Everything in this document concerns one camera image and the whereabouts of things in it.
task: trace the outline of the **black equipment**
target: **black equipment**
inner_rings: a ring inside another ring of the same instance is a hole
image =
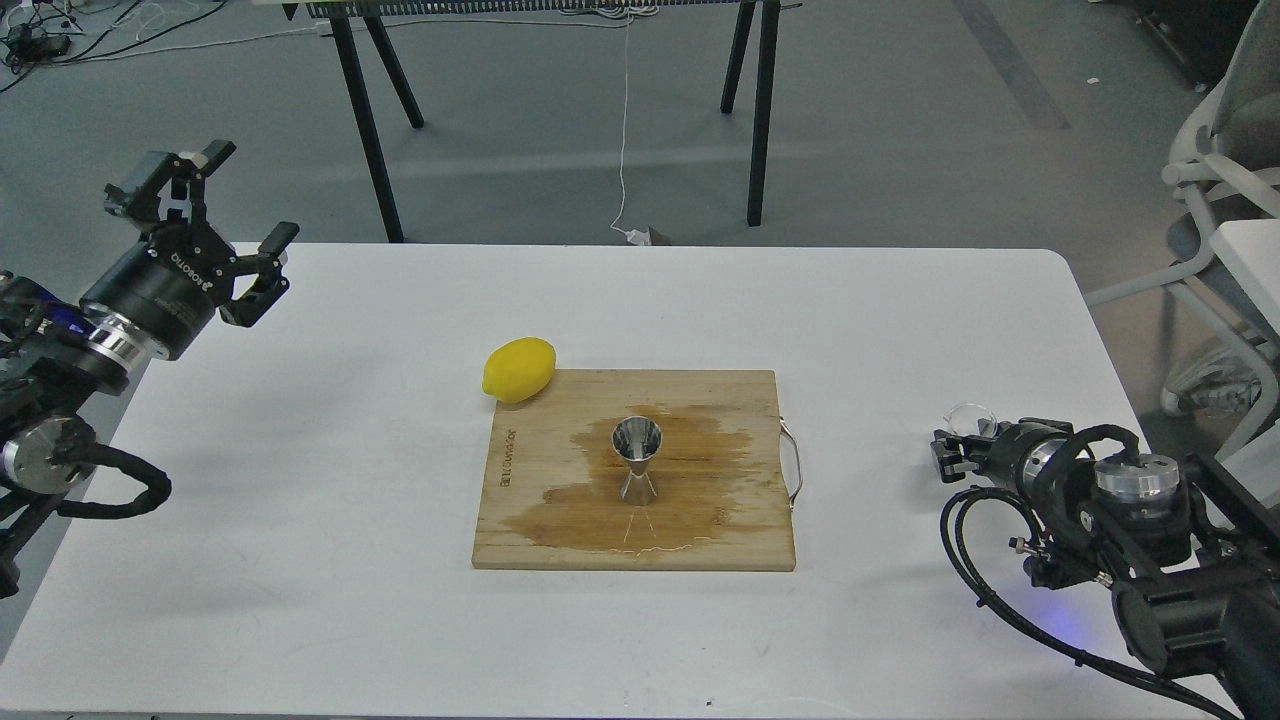
[[[122,393],[147,357],[177,360],[219,311],[251,327],[288,290],[285,246],[298,233],[279,223],[255,255],[237,256],[205,218],[205,179],[236,146],[202,152],[148,152],[122,187],[106,186],[106,211],[142,234],[84,293],[59,301],[40,284],[0,270],[0,597],[18,592],[14,557],[52,514],[119,519],[150,512],[170,492],[169,478],[96,442],[77,413],[96,392]],[[169,187],[169,202],[161,192]],[[233,299],[236,278],[255,275]],[[95,466],[116,468],[146,489],[132,502],[65,498]]]
[[[1280,524],[1212,457],[1179,464],[1138,451],[1116,425],[1076,433],[1069,423],[1024,418],[979,423],[979,433],[936,430],[931,445],[942,482],[966,473],[996,487],[970,487],[946,505],[942,538],[956,571],[987,606],[1024,634],[1132,685],[1217,717],[1229,711],[1172,679],[1211,674],[1249,720],[1280,717]],[[1123,448],[1097,460],[1097,442]],[[1230,520],[1211,524],[1206,498]],[[1152,673],[1074,648],[1006,605],[982,579],[964,546],[974,503],[998,500],[1027,521],[1029,538],[1010,547],[1028,557],[1036,587],[1093,580],[1111,591],[1129,653]],[[1199,566],[1165,571],[1193,555]]]

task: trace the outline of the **wooden cutting board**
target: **wooden cutting board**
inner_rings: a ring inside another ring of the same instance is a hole
[[[620,496],[614,425],[662,428],[657,498]],[[518,570],[794,570],[772,370],[556,370],[498,404],[471,564]]]

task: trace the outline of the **floor stripe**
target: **floor stripe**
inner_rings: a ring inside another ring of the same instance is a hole
[[[1027,63],[1027,58],[1018,51],[1009,33],[1000,27],[987,3],[984,0],[951,0],[951,3],[969,26],[969,32],[978,40],[987,59],[1004,78],[1009,92],[1032,127],[1043,131],[1070,129],[1071,123],[1041,83],[1036,70]]]

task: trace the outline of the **black table leg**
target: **black table leg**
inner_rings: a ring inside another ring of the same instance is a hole
[[[399,213],[396,210],[396,197],[392,195],[392,181],[387,174],[387,160],[383,158],[383,145],[378,140],[378,126],[374,124],[374,113],[369,108],[365,76],[360,70],[356,42],[351,37],[351,20],[330,18],[329,22],[333,27],[334,45],[338,47],[338,61],[342,63],[342,74],[347,78],[347,94],[351,95],[351,110],[356,114],[360,142],[365,146],[365,160],[369,161],[369,174],[374,181],[378,209],[383,213],[387,241],[404,242]]]
[[[758,227],[764,206],[764,161],[769,155],[769,110],[773,108],[773,60],[778,49],[780,0],[765,0],[760,17],[760,70],[755,81],[755,128],[751,131],[751,187],[746,224]]]
[[[408,81],[404,79],[404,70],[399,65],[399,58],[396,56],[396,49],[392,47],[392,38],[387,36],[387,26],[383,24],[383,19],[378,15],[365,17],[365,26],[369,27],[369,37],[374,38],[374,47],[378,49],[378,55],[383,59],[387,76],[392,78],[392,87],[396,88],[396,95],[399,96],[401,105],[404,106],[404,114],[408,115],[408,124],[421,129],[424,124],[422,111],[417,109],[413,90],[410,88]]]
[[[733,99],[737,97],[737,79],[742,76],[742,58],[746,55],[746,38],[751,35],[751,18],[755,17],[755,3],[740,3],[737,6],[737,27],[733,28],[733,47],[728,53],[728,72],[724,73],[724,94],[721,95],[721,113],[733,111]]]

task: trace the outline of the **gray floor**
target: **gray floor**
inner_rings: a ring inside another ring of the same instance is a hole
[[[193,13],[191,3],[161,5],[170,24]],[[115,14],[86,19],[86,29]],[[146,47],[310,27],[300,15],[289,23],[279,8],[233,3]],[[566,19],[504,15],[517,17]],[[732,9],[692,6],[630,31],[394,28],[428,118],[421,131],[357,33],[407,236],[621,243],[609,223],[628,82],[623,228],[653,225],[678,245],[1048,247],[1083,290],[1169,263],[1164,232],[1181,210],[1160,169],[1201,96],[1128,8],[810,0],[786,10],[759,228],[745,224],[754,42],[737,113],[717,108],[732,24]],[[133,241],[102,213],[104,183],[122,181],[145,150],[212,138],[239,146],[209,186],[225,238],[256,241],[287,219],[302,227],[300,242],[383,241],[333,41],[305,33],[42,69],[0,95],[0,265],[77,297]],[[1207,331],[1158,292],[1094,318],[1152,447],[1212,448],[1235,418],[1169,420],[1157,410],[1170,363]],[[51,552],[46,544],[33,555]],[[32,578],[42,561],[28,562]],[[12,634],[22,601],[0,611]]]

